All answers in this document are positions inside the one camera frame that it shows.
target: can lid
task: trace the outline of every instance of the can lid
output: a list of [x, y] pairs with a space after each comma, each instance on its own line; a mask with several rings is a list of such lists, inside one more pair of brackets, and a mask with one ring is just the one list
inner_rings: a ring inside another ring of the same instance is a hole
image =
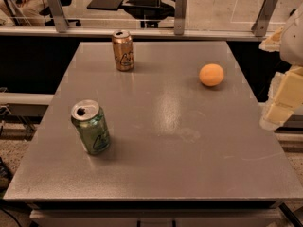
[[93, 100], [83, 100], [78, 102], [72, 108], [72, 117], [79, 120], [89, 120], [98, 114], [99, 105]]
[[126, 31], [126, 30], [116, 30], [113, 34], [113, 36], [115, 38], [119, 38], [119, 39], [124, 39], [124, 38], [127, 38], [129, 37], [131, 34], [129, 31]]

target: soda can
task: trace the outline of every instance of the soda can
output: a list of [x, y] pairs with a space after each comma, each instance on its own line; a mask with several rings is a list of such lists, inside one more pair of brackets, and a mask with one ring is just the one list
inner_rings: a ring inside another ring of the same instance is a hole
[[129, 31], [117, 30], [112, 36], [116, 69], [129, 71], [134, 68], [133, 39]]
[[104, 111], [96, 101], [83, 100], [77, 103], [72, 108], [71, 121], [87, 153], [96, 155], [110, 146]]

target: gray tabletop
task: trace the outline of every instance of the gray tabletop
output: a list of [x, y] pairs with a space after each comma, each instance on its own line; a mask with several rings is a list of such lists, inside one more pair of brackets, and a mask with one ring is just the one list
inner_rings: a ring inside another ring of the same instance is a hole
[[[8, 201], [266, 201], [302, 186], [225, 42], [134, 43], [135, 69], [111, 43], [82, 43], [5, 196]], [[200, 68], [223, 67], [207, 88]], [[88, 155], [70, 122], [93, 99], [111, 146]]]

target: table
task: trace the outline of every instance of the table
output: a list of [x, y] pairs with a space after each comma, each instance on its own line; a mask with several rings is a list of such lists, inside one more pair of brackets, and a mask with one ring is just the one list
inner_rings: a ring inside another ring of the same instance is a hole
[[[302, 199], [226, 42], [134, 43], [134, 61], [119, 72], [111, 43], [80, 44], [5, 200], [30, 204], [41, 226], [128, 227], [266, 226], [282, 202]], [[211, 62], [225, 78], [208, 88], [198, 73]], [[103, 108], [111, 134], [98, 156], [70, 122], [84, 99]]]

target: metal bracket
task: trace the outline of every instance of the metal bracket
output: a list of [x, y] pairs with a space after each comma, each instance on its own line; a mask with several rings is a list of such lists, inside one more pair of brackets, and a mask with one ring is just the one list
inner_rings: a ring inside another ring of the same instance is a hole
[[186, 24], [187, 0], [176, 0], [174, 34], [183, 35]]
[[252, 27], [252, 31], [257, 37], [266, 34], [267, 27], [276, 8], [277, 0], [264, 0], [258, 18]]
[[51, 14], [53, 16], [55, 27], [58, 32], [66, 32], [69, 24], [62, 10], [60, 0], [47, 0]]

